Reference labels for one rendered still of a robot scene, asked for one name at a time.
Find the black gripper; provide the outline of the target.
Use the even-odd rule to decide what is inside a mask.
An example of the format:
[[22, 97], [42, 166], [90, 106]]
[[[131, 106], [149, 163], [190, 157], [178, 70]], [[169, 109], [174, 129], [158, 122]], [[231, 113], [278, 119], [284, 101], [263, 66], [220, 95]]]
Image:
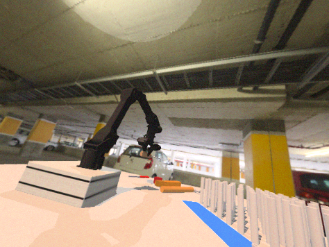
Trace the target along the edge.
[[[149, 139], [150, 139], [150, 144], [147, 144], [147, 145], [143, 146], [143, 147], [142, 147], [142, 150], [146, 152], [147, 146], [148, 146], [148, 145], [150, 146], [150, 148], [148, 148], [148, 150], [149, 150], [149, 151], [148, 151], [148, 154], [147, 154], [147, 157], [148, 157], [148, 156], [150, 156], [150, 154], [151, 154], [153, 151], [159, 151], [159, 150], [161, 149], [161, 146], [158, 145], [158, 144], [153, 144], [153, 143], [154, 143], [153, 140], [154, 140], [155, 135], [146, 134], [145, 136], [146, 136], [146, 137], [147, 137], [147, 136], [149, 137]], [[138, 138], [137, 138], [137, 142], [138, 142], [138, 140], [141, 139], [141, 138], [142, 138], [142, 137], [138, 137]]]

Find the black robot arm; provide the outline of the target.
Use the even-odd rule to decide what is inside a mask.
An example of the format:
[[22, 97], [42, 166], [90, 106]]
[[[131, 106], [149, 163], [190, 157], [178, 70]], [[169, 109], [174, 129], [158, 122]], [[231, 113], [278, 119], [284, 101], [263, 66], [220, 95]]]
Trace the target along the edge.
[[148, 124], [147, 134], [155, 135], [162, 132], [158, 117], [152, 112], [146, 95], [136, 88], [123, 89], [120, 95], [120, 102], [107, 124], [92, 139], [83, 144], [85, 152], [80, 164], [76, 165], [76, 167], [92, 170], [102, 169], [105, 161], [104, 154], [108, 153], [116, 145], [119, 139], [117, 129], [130, 105], [136, 101], [139, 102], [146, 115], [145, 119]]

